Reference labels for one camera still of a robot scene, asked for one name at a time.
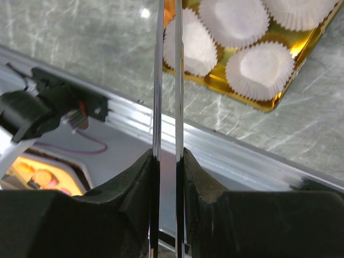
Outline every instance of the bolt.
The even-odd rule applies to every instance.
[[[98,107],[98,108],[95,110],[95,114],[99,114],[99,113],[101,112],[101,110],[102,110],[102,109]]]

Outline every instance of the gray floor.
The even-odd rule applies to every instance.
[[[0,0],[0,6],[0,44],[152,106],[157,0]],[[185,117],[344,180],[343,71],[344,8],[274,112],[185,82]],[[174,78],[164,74],[163,81],[163,110],[173,113]]]

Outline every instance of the paper cupcake liner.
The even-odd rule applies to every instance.
[[[255,43],[270,22],[261,0],[202,0],[198,12],[215,41],[230,48]]]
[[[309,31],[333,10],[339,0],[263,0],[274,20],[290,31]]]
[[[191,9],[184,9],[182,15],[184,70],[196,76],[205,76],[217,64],[214,40]],[[163,58],[172,69],[175,69],[176,64],[175,24],[175,19],[173,19],[167,25],[163,43]]]
[[[227,63],[226,77],[237,94],[268,101],[283,90],[294,65],[285,46],[266,42],[235,53]]]

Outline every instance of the yellow container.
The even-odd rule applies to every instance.
[[[175,16],[175,0],[166,0],[165,1],[165,10],[164,10],[164,25],[167,26],[169,22]],[[237,99],[243,103],[253,106],[264,112],[272,111],[280,102],[289,85],[297,75],[297,72],[301,69],[303,63],[306,60],[306,57],[311,53],[314,46],[324,33],[325,28],[330,24],[333,17],[336,15],[340,7],[342,6],[344,0],[339,0],[337,5],[334,7],[332,12],[328,17],[321,23],[317,28],[311,31],[296,32],[288,31],[276,24],[273,19],[270,19],[270,26],[268,32],[263,36],[258,42],[267,42],[267,41],[278,41],[283,43],[290,49],[290,53],[295,59],[295,69],[290,77],[289,81],[284,86],[284,89],[281,93],[277,94],[273,99],[269,101],[253,101],[251,99],[244,98],[236,94],[226,80],[226,65],[229,58],[238,51],[238,49],[232,48],[223,48],[217,45],[218,50],[218,63],[212,69],[212,71],[205,77],[197,77],[185,73],[185,79],[194,81],[198,84],[204,85],[211,90],[217,91],[219,93],[228,95],[234,99]],[[183,0],[183,8],[191,8],[194,11],[198,12],[200,0]],[[174,74],[174,70],[167,66],[164,62],[164,70]]]

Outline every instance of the marble surface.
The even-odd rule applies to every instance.
[[[0,44],[153,105],[156,0],[0,0]],[[185,118],[344,180],[344,8],[271,113],[185,82]],[[174,77],[163,76],[174,112]]]

